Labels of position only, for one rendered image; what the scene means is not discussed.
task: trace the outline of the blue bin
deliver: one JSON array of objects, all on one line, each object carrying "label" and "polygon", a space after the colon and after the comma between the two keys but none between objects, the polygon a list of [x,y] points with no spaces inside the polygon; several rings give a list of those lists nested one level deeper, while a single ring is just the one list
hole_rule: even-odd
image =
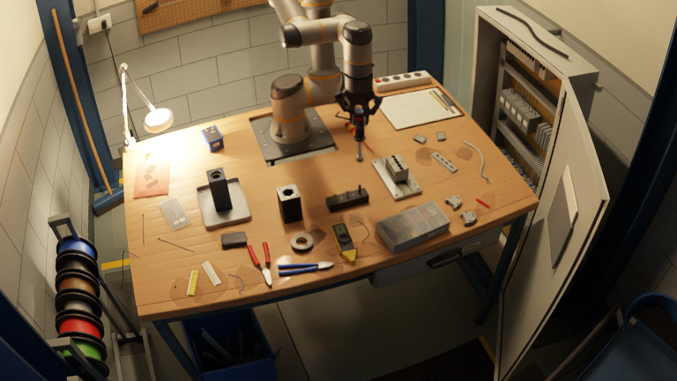
[{"label": "blue bin", "polygon": [[[203,338],[203,328],[221,346],[224,346],[228,337],[235,344],[238,343],[238,327],[242,330],[245,350],[252,350],[255,340],[258,340],[261,352],[257,361],[229,368],[220,368],[217,363],[202,355],[202,352],[218,355],[214,347]],[[253,310],[238,310],[209,317],[187,319],[181,321],[181,328],[188,344],[190,358],[204,381],[268,381],[278,379],[278,374],[275,371],[275,356],[265,339],[264,332]],[[231,354],[233,353],[228,347],[226,349]]]}]

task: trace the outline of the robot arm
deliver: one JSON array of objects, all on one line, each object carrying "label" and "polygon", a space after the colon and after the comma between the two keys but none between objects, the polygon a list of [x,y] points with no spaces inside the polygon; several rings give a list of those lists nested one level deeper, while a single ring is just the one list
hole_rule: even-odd
[{"label": "robot arm", "polygon": [[[280,22],[279,35],[287,49],[309,46],[312,67],[307,78],[289,74],[272,86],[271,135],[279,143],[302,141],[304,109],[337,101],[356,126],[355,139],[364,140],[364,125],[381,103],[372,89],[371,26],[350,15],[330,16],[333,0],[268,0]],[[343,47],[343,86],[332,43]]]}]

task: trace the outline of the broom handle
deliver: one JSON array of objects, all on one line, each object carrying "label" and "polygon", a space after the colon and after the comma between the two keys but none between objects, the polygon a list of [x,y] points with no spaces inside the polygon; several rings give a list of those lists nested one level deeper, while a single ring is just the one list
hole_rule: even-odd
[{"label": "broom handle", "polygon": [[103,167],[101,166],[101,160],[99,159],[99,154],[96,153],[96,147],[94,146],[94,140],[92,140],[92,133],[89,132],[89,125],[87,125],[87,120],[85,119],[85,111],[82,110],[82,103],[80,103],[80,96],[78,96],[78,89],[75,87],[75,80],[73,79],[73,73],[71,72],[71,64],[68,62],[68,55],[66,55],[66,47],[63,45],[63,37],[61,35],[61,27],[59,26],[59,19],[56,17],[56,9],[52,9],[52,19],[54,20],[54,27],[56,28],[56,37],[59,38],[59,46],[61,47],[61,54],[63,55],[63,62],[66,64],[66,72],[68,72],[68,80],[71,82],[71,88],[73,90],[73,95],[75,96],[75,102],[78,104],[78,111],[80,112],[80,119],[82,124],[85,126],[85,132],[87,133],[87,139],[89,140],[89,146],[92,147],[94,152],[94,159],[96,160],[96,166],[99,167],[99,172],[103,177],[103,182],[106,184],[106,190],[108,194],[112,195],[113,191],[110,189],[110,184],[108,184],[108,179],[106,178],[106,173],[103,172]]}]

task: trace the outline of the orange paper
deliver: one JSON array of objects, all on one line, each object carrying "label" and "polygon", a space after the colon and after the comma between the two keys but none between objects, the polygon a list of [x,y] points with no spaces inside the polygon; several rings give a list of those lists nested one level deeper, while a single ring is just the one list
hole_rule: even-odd
[{"label": "orange paper", "polygon": [[139,163],[134,183],[134,198],[166,194],[169,194],[169,161]]}]

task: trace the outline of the pliers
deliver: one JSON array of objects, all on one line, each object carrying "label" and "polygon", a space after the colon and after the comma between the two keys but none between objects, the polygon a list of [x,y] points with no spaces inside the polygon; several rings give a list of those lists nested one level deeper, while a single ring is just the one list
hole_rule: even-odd
[{"label": "pliers", "polygon": [[261,266],[261,263],[257,259],[254,249],[250,245],[247,245],[247,250],[249,250],[249,256],[251,261],[254,263],[254,266],[258,267],[261,270],[261,273],[264,275],[265,283],[268,284],[268,287],[272,287],[272,278],[271,278],[271,253],[268,251],[268,243],[264,243],[264,254],[265,254],[265,267]]},{"label": "pliers", "polygon": [[322,271],[323,269],[329,269],[334,266],[333,262],[319,262],[317,264],[286,264],[278,265],[278,269],[291,269],[292,271],[279,271],[278,274],[280,277],[286,277],[289,275],[298,275],[300,273],[313,273],[317,270]]}]

